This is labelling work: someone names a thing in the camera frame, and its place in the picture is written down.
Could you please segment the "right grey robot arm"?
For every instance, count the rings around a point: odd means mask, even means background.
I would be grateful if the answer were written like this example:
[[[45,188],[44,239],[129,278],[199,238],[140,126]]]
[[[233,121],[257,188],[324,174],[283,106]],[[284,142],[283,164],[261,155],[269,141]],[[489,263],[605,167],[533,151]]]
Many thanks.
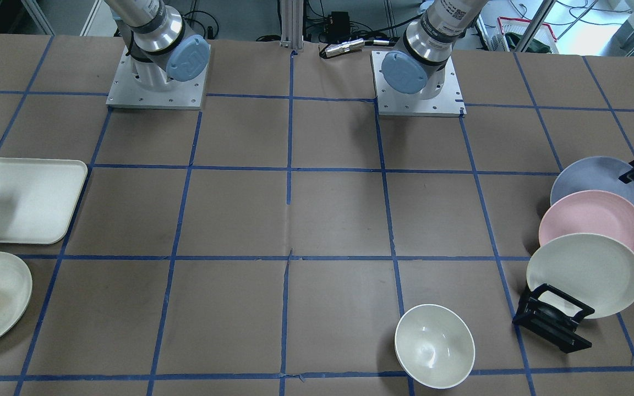
[[[168,90],[201,75],[211,47],[163,1],[107,1],[141,86]]]

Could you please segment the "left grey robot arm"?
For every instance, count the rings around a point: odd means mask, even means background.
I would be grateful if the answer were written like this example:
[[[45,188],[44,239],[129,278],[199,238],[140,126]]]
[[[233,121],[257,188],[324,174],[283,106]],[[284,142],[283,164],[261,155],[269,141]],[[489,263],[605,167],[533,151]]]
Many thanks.
[[[451,75],[455,42],[476,19],[486,1],[430,1],[407,24],[392,51],[373,52],[374,83],[381,108],[389,115],[457,116]]]

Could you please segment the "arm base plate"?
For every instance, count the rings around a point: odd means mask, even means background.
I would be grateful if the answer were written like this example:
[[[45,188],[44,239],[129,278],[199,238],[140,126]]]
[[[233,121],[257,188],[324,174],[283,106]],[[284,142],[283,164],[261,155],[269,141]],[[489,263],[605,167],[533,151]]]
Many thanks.
[[[388,52],[371,53],[373,83],[377,93],[378,111],[384,116],[460,117],[467,113],[460,83],[452,60],[445,69],[426,77],[427,85],[416,93],[395,90],[383,74],[383,61]]]
[[[201,110],[211,46],[191,35],[164,56],[165,68],[136,45],[128,43],[121,55],[106,104],[124,109]]]

